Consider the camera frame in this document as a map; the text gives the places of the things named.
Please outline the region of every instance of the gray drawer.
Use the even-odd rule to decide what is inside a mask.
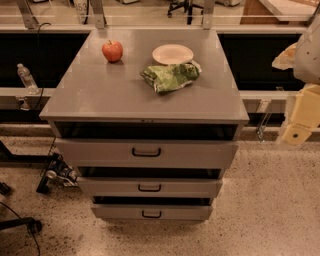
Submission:
[[[78,177],[89,196],[215,198],[222,180]]]
[[[207,220],[211,206],[175,205],[94,205],[94,215],[102,219]]]
[[[111,167],[227,169],[238,148],[223,141],[57,139],[56,144],[70,166]]]

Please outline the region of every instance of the beige object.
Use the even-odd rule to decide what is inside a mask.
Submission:
[[[272,67],[285,70],[288,68],[293,68],[295,54],[296,54],[297,43],[294,43],[287,47],[283,52],[279,54],[278,57],[272,62]]]
[[[296,96],[290,123],[282,139],[292,145],[306,141],[320,124],[320,86],[307,84]]]

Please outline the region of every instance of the white plate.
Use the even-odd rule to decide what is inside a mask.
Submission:
[[[193,59],[193,52],[183,45],[165,44],[156,48],[152,52],[152,57],[164,65],[183,64]]]

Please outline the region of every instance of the plastic bottle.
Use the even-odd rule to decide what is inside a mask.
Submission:
[[[21,78],[21,81],[23,82],[24,86],[28,89],[29,94],[37,94],[39,93],[39,88],[34,81],[32,75],[30,74],[29,69],[27,69],[23,64],[18,64],[18,75]]]

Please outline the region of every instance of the apple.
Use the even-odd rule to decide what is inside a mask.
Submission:
[[[109,62],[117,62],[123,54],[123,47],[120,42],[108,40],[102,45],[102,53]]]

